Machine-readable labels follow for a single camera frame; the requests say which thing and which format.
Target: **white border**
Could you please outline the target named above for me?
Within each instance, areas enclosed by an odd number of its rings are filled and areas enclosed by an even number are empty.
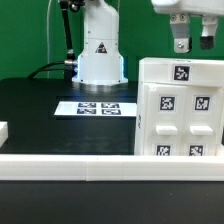
[[[224,181],[224,157],[2,154],[0,180]]]

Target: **green wall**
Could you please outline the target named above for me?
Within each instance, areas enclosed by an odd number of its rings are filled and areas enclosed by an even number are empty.
[[[118,0],[106,0],[117,7]],[[46,19],[48,0],[2,1],[0,13],[0,79],[26,77],[47,63]],[[70,14],[73,45],[76,54],[82,51],[83,15]],[[144,57],[224,58],[224,20],[216,38],[216,47],[201,51],[200,18],[191,20],[193,51],[179,55],[173,52],[169,17],[157,15],[150,0],[120,0],[120,53],[125,56],[125,71],[129,80],[137,80],[138,62]],[[50,17],[51,61],[64,60],[65,39],[61,11],[53,1]],[[63,77],[60,72],[51,77]]]

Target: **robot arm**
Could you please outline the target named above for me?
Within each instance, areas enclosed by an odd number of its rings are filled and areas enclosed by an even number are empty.
[[[77,57],[77,74],[68,75],[68,79],[72,76],[74,84],[98,86],[127,83],[123,76],[123,58],[118,51],[118,12],[105,0],[58,1],[64,19],[67,59],[74,59],[67,11],[78,12],[83,6],[84,49]]]
[[[191,50],[189,23],[191,16],[201,16],[203,30],[200,38],[201,49],[214,47],[218,17],[224,15],[223,0],[152,0],[157,13],[170,14],[170,25],[174,36],[176,53]]]

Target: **white block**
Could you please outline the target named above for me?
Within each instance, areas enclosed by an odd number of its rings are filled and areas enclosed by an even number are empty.
[[[177,135],[178,129],[175,126],[156,126],[158,135]]]
[[[213,135],[213,130],[209,126],[190,126],[192,135]]]
[[[224,126],[223,71],[223,61],[141,60],[135,155],[217,155]]]
[[[144,58],[139,65],[143,83],[224,86],[224,61]]]
[[[0,122],[0,147],[8,138],[8,124],[7,122]]]

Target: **black tabletop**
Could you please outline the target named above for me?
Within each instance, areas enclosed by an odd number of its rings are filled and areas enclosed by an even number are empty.
[[[134,118],[55,117],[60,100],[136,102],[137,83],[96,93],[63,80],[0,82],[1,153],[131,155]],[[3,224],[223,224],[223,182],[0,181]]]
[[[1,153],[132,155],[135,117],[54,116],[59,101],[136,103],[137,83],[109,91],[72,87],[64,80],[0,82],[0,121],[9,138]]]

